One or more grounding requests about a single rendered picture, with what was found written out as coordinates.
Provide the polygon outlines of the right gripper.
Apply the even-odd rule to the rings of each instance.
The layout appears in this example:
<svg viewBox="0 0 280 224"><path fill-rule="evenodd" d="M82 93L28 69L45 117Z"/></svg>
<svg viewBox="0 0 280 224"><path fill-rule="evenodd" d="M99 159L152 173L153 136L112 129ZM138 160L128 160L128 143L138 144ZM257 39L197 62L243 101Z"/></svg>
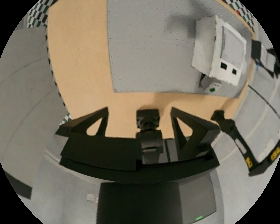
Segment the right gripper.
<svg viewBox="0 0 280 224"><path fill-rule="evenodd" d="M268 51L267 51L268 50ZM266 49L267 53L273 55L274 57L276 57L276 52L274 52L274 48L270 48L270 49ZM276 76L279 76L278 74L278 65L275 63L276 61L274 61L274 69L273 69L273 72L265 67L263 67L265 70L268 70L267 72L269 73L269 75L272 77L272 79L274 79L274 77ZM274 74L275 73L275 74ZM276 78L278 79L278 77L276 76Z"/></svg>

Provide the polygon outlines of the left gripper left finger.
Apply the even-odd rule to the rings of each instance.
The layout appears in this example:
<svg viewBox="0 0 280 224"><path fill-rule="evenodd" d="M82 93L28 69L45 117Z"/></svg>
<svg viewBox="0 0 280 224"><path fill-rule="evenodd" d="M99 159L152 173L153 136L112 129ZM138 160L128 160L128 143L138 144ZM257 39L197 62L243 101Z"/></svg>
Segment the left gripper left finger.
<svg viewBox="0 0 280 224"><path fill-rule="evenodd" d="M73 133L87 134L87 129L101 118L101 123L95 135L105 136L109 119L109 110L107 106L92 113L65 122L61 124L58 129L71 131Z"/></svg>

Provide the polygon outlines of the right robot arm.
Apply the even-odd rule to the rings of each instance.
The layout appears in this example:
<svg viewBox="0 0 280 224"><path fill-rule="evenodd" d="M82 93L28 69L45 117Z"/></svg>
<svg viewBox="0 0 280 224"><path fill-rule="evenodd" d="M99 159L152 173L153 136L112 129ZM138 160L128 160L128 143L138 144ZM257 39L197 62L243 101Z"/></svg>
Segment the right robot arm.
<svg viewBox="0 0 280 224"><path fill-rule="evenodd" d="M262 160L263 162L261 161L262 163L259 163L252 153L250 147L248 146L242 135L239 133L238 129L235 127L235 121L231 118L229 120L226 119L225 116L222 115L223 112L224 111L215 111L213 116L211 117L211 121L217 121L216 123L219 124L221 131L223 133L226 133L233 139L247 164L249 171L248 176L252 177L265 173L264 171L266 171L280 155L280 139L268 154L269 156L265 157Z"/></svg>

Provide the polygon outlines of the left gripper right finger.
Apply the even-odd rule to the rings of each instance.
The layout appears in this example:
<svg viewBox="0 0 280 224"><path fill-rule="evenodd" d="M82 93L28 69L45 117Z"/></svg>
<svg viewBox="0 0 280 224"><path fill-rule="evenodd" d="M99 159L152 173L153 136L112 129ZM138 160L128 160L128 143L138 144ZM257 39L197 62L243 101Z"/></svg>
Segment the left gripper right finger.
<svg viewBox="0 0 280 224"><path fill-rule="evenodd" d="M211 145L221 132L218 124L192 115L173 106L171 107L170 118L178 161L187 159L198 147ZM177 118L192 129L192 135L188 142L180 128Z"/></svg>

